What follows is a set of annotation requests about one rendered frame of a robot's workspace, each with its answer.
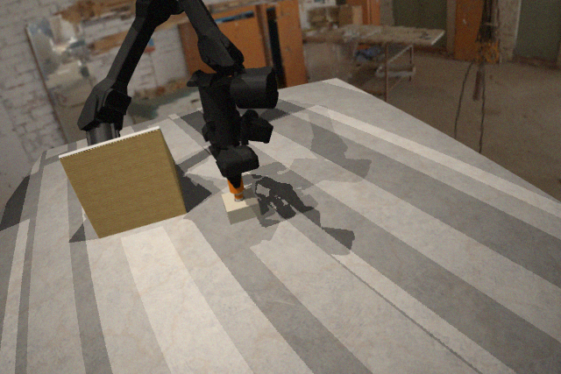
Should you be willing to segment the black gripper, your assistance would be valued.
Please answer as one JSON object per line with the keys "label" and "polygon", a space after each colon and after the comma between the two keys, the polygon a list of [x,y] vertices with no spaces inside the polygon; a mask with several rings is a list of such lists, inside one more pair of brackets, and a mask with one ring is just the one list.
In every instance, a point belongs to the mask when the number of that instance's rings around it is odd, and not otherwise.
{"label": "black gripper", "polygon": [[205,142],[210,141],[209,151],[216,160],[217,167],[224,178],[234,188],[240,187],[241,174],[257,169],[259,159],[253,149],[240,145],[240,113],[234,108],[220,113],[203,114],[205,125],[202,135]]}

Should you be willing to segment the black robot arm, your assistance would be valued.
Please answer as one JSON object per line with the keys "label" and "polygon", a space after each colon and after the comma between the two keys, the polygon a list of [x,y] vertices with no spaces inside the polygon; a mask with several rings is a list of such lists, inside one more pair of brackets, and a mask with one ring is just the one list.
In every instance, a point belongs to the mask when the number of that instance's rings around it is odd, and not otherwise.
{"label": "black robot arm", "polygon": [[[238,119],[240,144],[248,140],[268,144],[273,126],[253,109],[274,109],[279,97],[272,67],[245,68],[245,58],[225,37],[202,0],[137,0],[136,17],[110,71],[92,88],[77,121],[87,133],[88,147],[120,138],[131,103],[127,86],[155,28],[171,15],[186,12],[198,36],[201,60],[214,74],[195,71],[187,87],[198,87],[203,112],[220,113],[237,105],[249,109]],[[230,77],[228,77],[230,76]]]}

